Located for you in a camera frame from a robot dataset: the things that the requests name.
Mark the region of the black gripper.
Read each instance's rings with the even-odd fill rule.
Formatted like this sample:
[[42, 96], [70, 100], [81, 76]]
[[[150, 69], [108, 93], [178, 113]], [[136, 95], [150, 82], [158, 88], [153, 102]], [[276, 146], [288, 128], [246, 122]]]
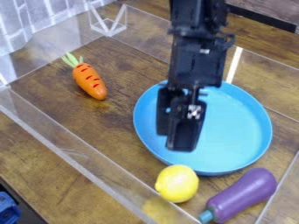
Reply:
[[226, 51], [234, 44], [234, 34], [222, 31], [200, 32], [186, 28], [170, 28], [172, 55], [165, 87], [157, 91], [156, 133], [166, 135], [166, 109], [174, 97], [182, 96], [182, 90], [221, 85]]

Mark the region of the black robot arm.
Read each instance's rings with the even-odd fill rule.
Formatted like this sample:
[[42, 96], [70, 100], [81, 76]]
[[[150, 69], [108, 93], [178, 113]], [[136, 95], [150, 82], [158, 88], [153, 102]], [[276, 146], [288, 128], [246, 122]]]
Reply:
[[200, 90], [218, 87], [234, 35], [224, 0], [169, 0], [172, 54], [168, 81], [157, 91], [156, 132], [172, 151], [192, 151], [198, 142], [206, 103]]

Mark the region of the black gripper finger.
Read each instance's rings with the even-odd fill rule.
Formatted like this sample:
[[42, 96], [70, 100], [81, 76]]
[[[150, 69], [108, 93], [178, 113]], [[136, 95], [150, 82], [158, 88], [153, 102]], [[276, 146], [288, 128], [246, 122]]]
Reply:
[[170, 100], [165, 147], [170, 151], [193, 151], [198, 142], [206, 103], [188, 103], [185, 96]]

